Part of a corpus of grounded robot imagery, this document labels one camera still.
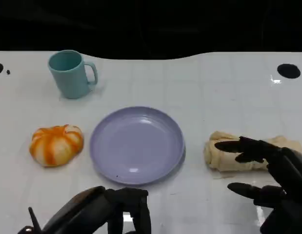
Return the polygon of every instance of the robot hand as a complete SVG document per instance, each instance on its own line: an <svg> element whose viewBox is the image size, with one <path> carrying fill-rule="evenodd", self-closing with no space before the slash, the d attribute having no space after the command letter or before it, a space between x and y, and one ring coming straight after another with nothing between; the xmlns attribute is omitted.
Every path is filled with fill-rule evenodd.
<svg viewBox="0 0 302 234"><path fill-rule="evenodd" d="M109 234L122 234L123 212L133 218L135 233L151 234L151 219L146 190L123 188L105 190L99 186L83 191L67 202L40 228L32 208L28 208L33 227L26 226L19 234L92 234L108 223Z"/></svg>
<svg viewBox="0 0 302 234"><path fill-rule="evenodd" d="M258 188L249 184L231 183L228 188L253 199L254 204L273 208L273 212L261 227L263 234L302 233L302 154L271 145L262 140L241 136L239 141L218 142L219 150L241 153L239 163L267 160L268 171L281 185Z"/></svg>

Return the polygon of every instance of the mug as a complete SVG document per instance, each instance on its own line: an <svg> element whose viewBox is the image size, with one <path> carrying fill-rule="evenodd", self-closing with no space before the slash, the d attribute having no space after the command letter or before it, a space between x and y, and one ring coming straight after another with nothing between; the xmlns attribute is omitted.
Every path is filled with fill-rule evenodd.
<svg viewBox="0 0 302 234"><path fill-rule="evenodd" d="M92 68L95 80L88 81L85 65ZM66 98L80 98L90 92L89 84L98 83L98 72L92 62L83 61L74 50L62 50L52 55L48 67L60 92Z"/></svg>

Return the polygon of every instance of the table surface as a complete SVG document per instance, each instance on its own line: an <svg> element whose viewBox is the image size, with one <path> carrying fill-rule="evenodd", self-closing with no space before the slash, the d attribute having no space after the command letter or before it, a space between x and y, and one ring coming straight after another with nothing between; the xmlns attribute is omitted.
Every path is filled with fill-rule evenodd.
<svg viewBox="0 0 302 234"><path fill-rule="evenodd" d="M28 206L43 226L80 191L123 187L96 174L89 139L107 114L127 106L168 113L186 141L181 169L160 183L142 186L149 191L153 233L260 233L270 210L255 207L226 186L233 181L274 184L272 177L248 172L223 178L206 167L202 149L215 130L254 138L281 134L302 143L302 74L286 79L277 73L282 63L295 64L302 72L302 53L209 53L149 61L85 55L85 61L96 64L100 80L77 100L60 96L47 68L51 54L0 52L0 233L17 233L30 225ZM28 152L32 133L67 123L84 132L83 151L66 166L42 168ZM132 227L128 220L124 231ZM96 233L107 233L106 226Z"/></svg>

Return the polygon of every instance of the beige cloth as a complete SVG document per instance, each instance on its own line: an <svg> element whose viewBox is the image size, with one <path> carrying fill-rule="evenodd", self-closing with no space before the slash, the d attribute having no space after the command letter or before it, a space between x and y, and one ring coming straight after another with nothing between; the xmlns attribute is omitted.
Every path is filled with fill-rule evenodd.
<svg viewBox="0 0 302 234"><path fill-rule="evenodd" d="M215 143L221 141L239 140L237 136L223 133L214 132L209 141L206 142L204 148L204 157L209 167L217 169L219 171L247 171L253 169L264 169L267 170L266 160L263 163L248 162L238 163L235 158L240 153L228 153L218 150L215 147ZM265 140L268 143L279 147L287 147L302 153L302 146L298 141L288 140L284 136L276 136L275 138Z"/></svg>

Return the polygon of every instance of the plate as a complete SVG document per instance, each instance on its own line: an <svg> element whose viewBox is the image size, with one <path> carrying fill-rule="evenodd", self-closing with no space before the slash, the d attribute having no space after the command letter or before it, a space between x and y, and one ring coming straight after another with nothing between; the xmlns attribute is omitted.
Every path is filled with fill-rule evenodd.
<svg viewBox="0 0 302 234"><path fill-rule="evenodd" d="M141 185L167 176L185 150L178 124L148 107L128 107L104 118L90 139L95 169L122 184Z"/></svg>

